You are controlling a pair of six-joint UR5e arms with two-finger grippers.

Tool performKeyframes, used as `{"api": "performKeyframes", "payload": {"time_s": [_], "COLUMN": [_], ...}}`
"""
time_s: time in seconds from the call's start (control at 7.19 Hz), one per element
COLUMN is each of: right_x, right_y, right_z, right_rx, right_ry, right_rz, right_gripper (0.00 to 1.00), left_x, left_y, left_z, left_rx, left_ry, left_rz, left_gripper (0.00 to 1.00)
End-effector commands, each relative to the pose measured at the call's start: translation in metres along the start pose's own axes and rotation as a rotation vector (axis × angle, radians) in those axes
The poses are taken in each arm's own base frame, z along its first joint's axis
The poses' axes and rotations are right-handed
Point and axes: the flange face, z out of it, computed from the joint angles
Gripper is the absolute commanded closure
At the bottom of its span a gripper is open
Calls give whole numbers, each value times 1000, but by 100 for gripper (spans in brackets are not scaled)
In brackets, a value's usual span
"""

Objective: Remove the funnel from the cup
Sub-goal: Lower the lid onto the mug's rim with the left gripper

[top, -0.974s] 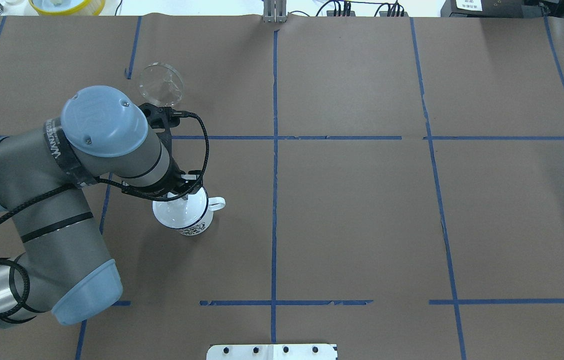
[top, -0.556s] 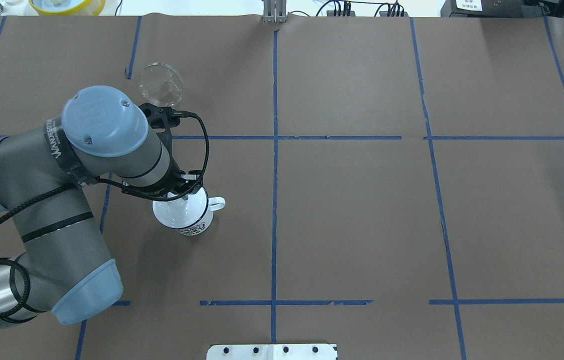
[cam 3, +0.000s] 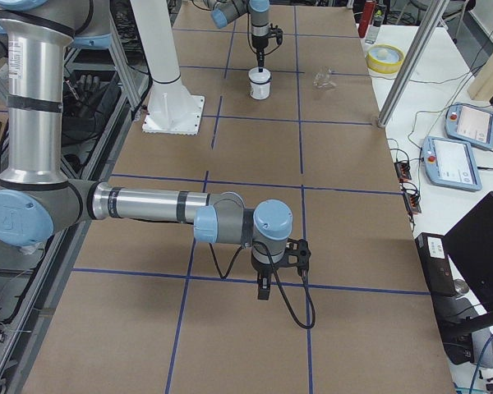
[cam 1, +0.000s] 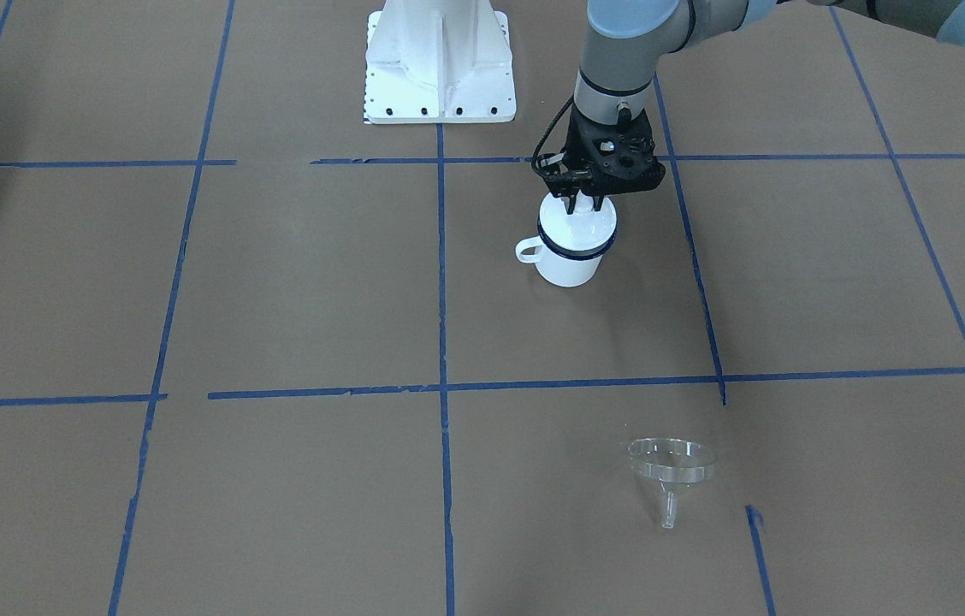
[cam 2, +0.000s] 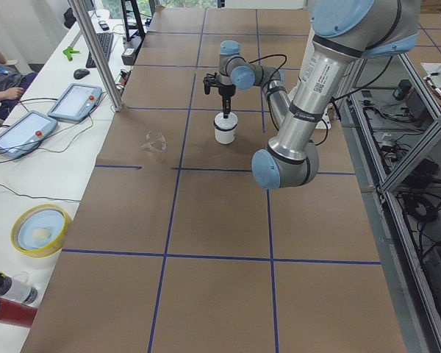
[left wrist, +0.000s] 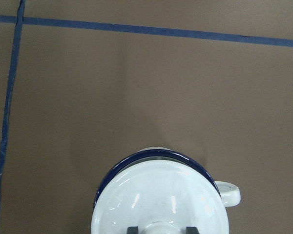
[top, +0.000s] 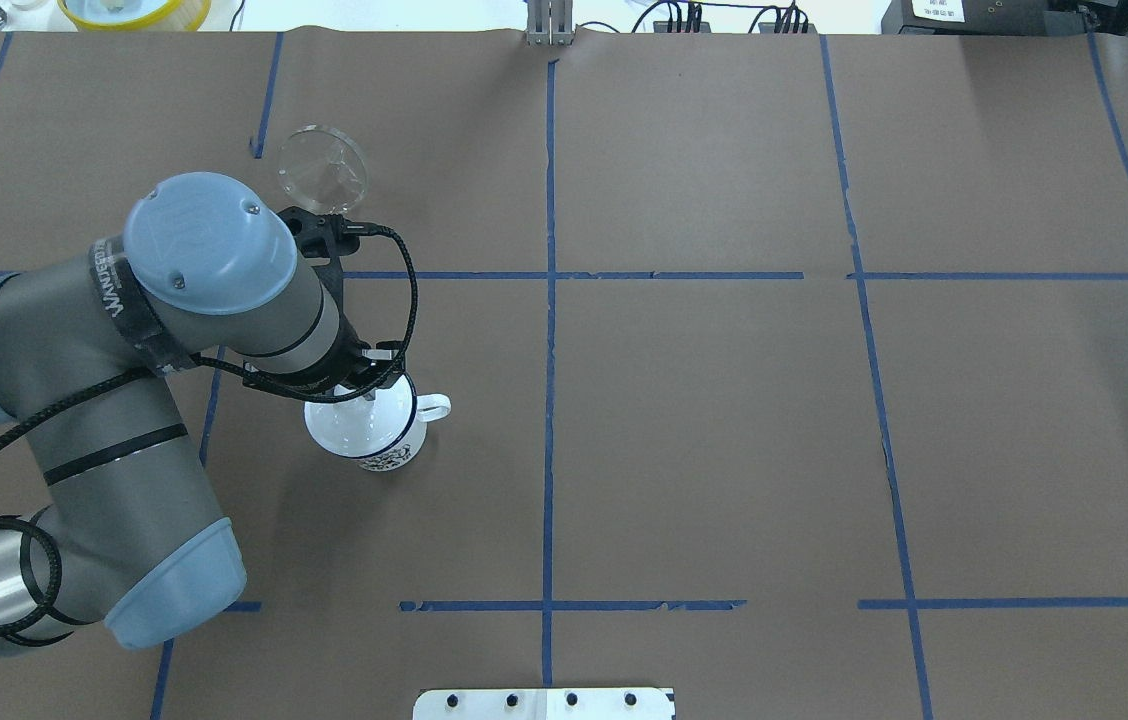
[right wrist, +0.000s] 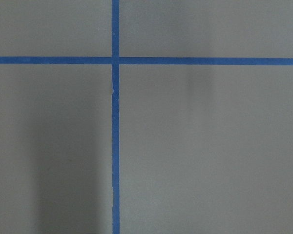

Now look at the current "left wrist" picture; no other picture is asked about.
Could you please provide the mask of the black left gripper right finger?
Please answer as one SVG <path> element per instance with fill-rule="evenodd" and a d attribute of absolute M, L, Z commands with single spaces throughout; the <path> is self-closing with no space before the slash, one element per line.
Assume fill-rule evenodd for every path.
<path fill-rule="evenodd" d="M 186 227 L 186 234 L 199 234 L 197 227 Z"/>

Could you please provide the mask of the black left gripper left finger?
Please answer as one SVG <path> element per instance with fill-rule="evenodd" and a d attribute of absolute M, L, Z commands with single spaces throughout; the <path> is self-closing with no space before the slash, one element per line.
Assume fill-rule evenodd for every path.
<path fill-rule="evenodd" d="M 126 230 L 126 234 L 138 234 L 138 233 L 139 233 L 138 226 L 131 226 L 131 227 L 128 227 Z"/>

